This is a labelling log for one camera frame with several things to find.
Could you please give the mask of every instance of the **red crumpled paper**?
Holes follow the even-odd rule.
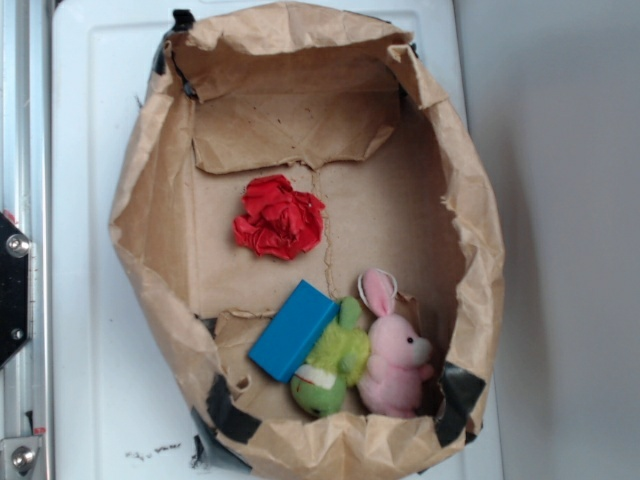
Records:
[[[284,175],[252,180],[242,203],[247,213],[233,221],[235,240],[258,256],[293,260],[320,243],[325,205],[311,193],[295,191]]]

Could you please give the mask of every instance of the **paper bag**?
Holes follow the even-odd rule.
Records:
[[[412,35],[299,3],[176,19],[110,232],[196,418],[272,479],[396,479],[459,451],[482,427],[504,249],[487,175]],[[326,205],[321,243],[292,261],[232,234],[247,184],[276,173]],[[398,279],[437,373],[417,418],[368,414],[355,392],[308,417],[247,352],[301,279],[357,296],[368,267]]]

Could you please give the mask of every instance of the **screw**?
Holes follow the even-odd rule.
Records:
[[[29,239],[21,233],[11,235],[7,239],[6,247],[9,255],[15,258],[22,258],[29,253],[30,247]]]
[[[36,459],[36,454],[33,450],[27,447],[18,447],[11,455],[11,463],[18,473],[26,473],[33,465],[33,461]]]
[[[24,338],[24,332],[19,328],[11,330],[11,338],[14,340],[22,340]]]

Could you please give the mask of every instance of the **pink bunny plush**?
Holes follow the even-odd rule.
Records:
[[[373,413],[415,417],[422,403],[422,382],[434,373],[427,363],[431,344],[394,313],[397,283],[393,276],[369,269],[358,279],[358,288],[365,305],[378,316],[369,329],[371,356],[358,383],[362,401]]]

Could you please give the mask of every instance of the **stuffed toy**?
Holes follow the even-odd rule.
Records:
[[[307,413],[326,417],[342,407],[347,388],[362,377],[370,354],[367,333],[356,328],[362,313],[353,297],[340,302],[340,312],[327,326],[305,363],[291,379],[291,393]]]
[[[371,356],[358,383],[362,401],[373,413],[415,417],[422,403],[422,382],[434,373],[427,363],[431,344],[394,313],[397,283],[393,276],[369,269],[358,279],[358,288],[365,305],[378,317],[369,329]]]

